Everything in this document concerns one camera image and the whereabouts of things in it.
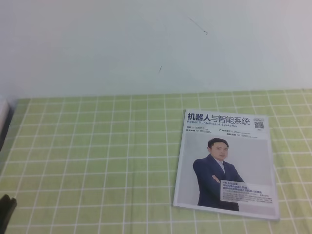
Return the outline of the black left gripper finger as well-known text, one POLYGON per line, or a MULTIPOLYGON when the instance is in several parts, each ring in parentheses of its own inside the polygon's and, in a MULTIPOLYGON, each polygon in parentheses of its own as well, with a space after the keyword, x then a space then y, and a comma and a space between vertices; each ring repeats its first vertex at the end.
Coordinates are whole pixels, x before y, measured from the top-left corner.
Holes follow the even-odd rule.
POLYGON ((5 194, 0 199, 0 234, 4 234, 11 216, 17 207, 17 200, 5 194))

